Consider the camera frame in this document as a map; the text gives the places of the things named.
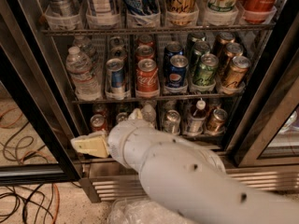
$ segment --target can lid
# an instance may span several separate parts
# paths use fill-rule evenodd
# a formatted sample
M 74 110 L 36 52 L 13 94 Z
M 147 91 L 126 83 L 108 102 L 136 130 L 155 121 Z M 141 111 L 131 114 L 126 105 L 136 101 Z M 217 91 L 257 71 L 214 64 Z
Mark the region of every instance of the can lid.
M 71 47 L 68 50 L 68 53 L 70 53 L 72 55 L 78 54 L 78 53 L 80 53 L 80 48 L 79 47 Z
M 247 69 L 251 66 L 250 60 L 245 56 L 235 56 L 232 61 L 233 65 L 241 69 Z
M 152 59 L 143 59 L 138 63 L 138 68 L 141 71 L 149 72 L 156 68 L 157 64 Z
M 213 114 L 218 120 L 225 121 L 227 119 L 227 113 L 224 109 L 216 108 L 214 109 Z
M 180 45 L 180 43 L 178 41 L 172 41 L 172 42 L 168 43 L 166 45 L 166 48 L 170 52 L 180 52 L 183 49 L 183 47 Z
M 76 40 L 83 40 L 85 35 L 75 35 Z
M 198 101 L 197 103 L 196 103 L 196 108 L 198 108 L 198 109 L 204 109 L 206 107 L 206 102 L 205 101 L 202 101 L 202 100 L 200 100 L 200 101 Z
M 202 55 L 200 60 L 201 60 L 202 64 L 205 64 L 207 66 L 217 66 L 218 62 L 219 62 L 218 57 L 211 53 Z
M 233 56 L 242 55 L 243 54 L 243 46 L 236 42 L 230 42 L 225 45 L 225 49 L 232 53 Z
M 170 63 L 175 67 L 185 67 L 188 65 L 188 59 L 183 55 L 174 55 L 170 58 Z
M 228 42 L 234 42 L 235 41 L 235 35 L 229 32 L 219 32 L 218 33 L 218 40 L 222 44 L 226 44 Z
M 200 41 L 200 40 L 197 40 L 194 44 L 194 47 L 193 47 L 195 50 L 198 50 L 198 51 L 203 51 L 203 52 L 208 52 L 211 50 L 211 47 L 209 46 L 209 44 L 206 42 L 206 41 Z
M 110 71 L 119 71 L 123 68 L 123 61 L 118 58 L 113 58 L 106 62 L 106 66 Z

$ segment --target pepsi can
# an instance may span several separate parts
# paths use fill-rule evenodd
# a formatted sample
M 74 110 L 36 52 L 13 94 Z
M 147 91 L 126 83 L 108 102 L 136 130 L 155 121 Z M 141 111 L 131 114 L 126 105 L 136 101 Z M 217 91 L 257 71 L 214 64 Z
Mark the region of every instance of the pepsi can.
M 117 58 L 110 59 L 106 63 L 107 79 L 113 93 L 124 93 L 124 69 L 123 61 Z
M 164 48 L 163 74 L 167 77 L 168 67 L 170 66 L 170 59 L 174 55 L 183 55 L 184 48 L 178 41 L 172 41 Z
M 175 55 L 170 59 L 167 69 L 166 86 L 180 88 L 184 86 L 187 73 L 188 59 L 183 55 Z

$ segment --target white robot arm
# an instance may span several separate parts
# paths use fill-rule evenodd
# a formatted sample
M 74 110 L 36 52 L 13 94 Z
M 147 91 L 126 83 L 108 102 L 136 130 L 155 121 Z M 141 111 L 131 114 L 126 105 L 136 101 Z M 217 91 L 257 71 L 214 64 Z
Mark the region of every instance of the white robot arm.
M 298 203 L 240 184 L 214 152 L 142 119 L 121 122 L 107 142 L 153 201 L 200 224 L 299 223 Z

